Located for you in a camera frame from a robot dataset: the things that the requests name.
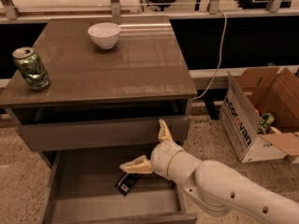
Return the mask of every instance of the drawer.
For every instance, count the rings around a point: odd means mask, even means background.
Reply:
[[[160,118],[175,141],[186,140],[190,116],[30,124],[18,126],[17,132],[33,151],[156,144]]]
[[[143,175],[124,197],[116,188],[120,164],[150,155],[151,145],[99,147],[59,151],[52,166],[40,223],[186,223],[185,212],[171,181]]]

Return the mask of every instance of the brown desk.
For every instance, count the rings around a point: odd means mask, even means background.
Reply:
[[[99,49],[87,34],[101,21],[121,25],[113,49]],[[30,91],[17,72],[1,93],[0,107],[16,120],[26,145],[52,165],[42,221],[141,215],[161,223],[194,223],[196,217],[177,205],[176,191],[164,179],[143,180],[125,203],[113,187],[121,176],[119,165],[128,161],[124,157],[141,155],[158,143],[158,119],[165,119],[176,141],[187,137],[196,89],[169,20],[50,21],[34,49],[49,72],[50,86]],[[57,150],[53,163],[50,154]],[[113,196],[108,203],[107,195]],[[136,211],[140,205],[145,206]]]

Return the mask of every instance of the power cord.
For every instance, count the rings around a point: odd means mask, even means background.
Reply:
[[[223,31],[222,31],[221,45],[220,45],[220,49],[219,49],[219,63],[218,63],[218,65],[217,65],[217,68],[216,68],[216,70],[215,70],[215,72],[214,72],[214,75],[213,75],[212,79],[209,81],[209,83],[208,83],[208,85],[207,85],[205,91],[204,91],[201,95],[199,95],[199,96],[197,96],[197,97],[194,97],[193,100],[200,99],[200,98],[202,98],[202,97],[206,94],[206,92],[207,92],[207,91],[209,90],[209,88],[211,87],[211,85],[212,85],[212,83],[213,83],[213,81],[214,81],[214,79],[215,79],[215,77],[216,77],[216,75],[217,75],[217,73],[218,73],[218,71],[219,71],[219,69],[220,69],[220,67],[221,67],[221,63],[222,63],[222,47],[223,47],[223,41],[224,41],[224,37],[225,37],[225,33],[226,33],[227,16],[226,16],[226,14],[225,14],[223,11],[219,10],[219,12],[220,12],[220,13],[223,15],[223,17],[224,17],[224,27],[223,27]]]

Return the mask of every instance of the black panel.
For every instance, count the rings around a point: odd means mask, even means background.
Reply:
[[[171,20],[190,70],[216,68],[224,19]],[[299,64],[299,17],[228,19],[221,68]]]
[[[21,47],[32,47],[46,23],[0,24],[0,78],[11,78],[16,71],[12,52]]]

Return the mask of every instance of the can lid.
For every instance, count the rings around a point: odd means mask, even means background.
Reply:
[[[13,51],[12,56],[16,59],[24,59],[26,57],[31,56],[34,53],[34,50],[32,48],[20,48]]]

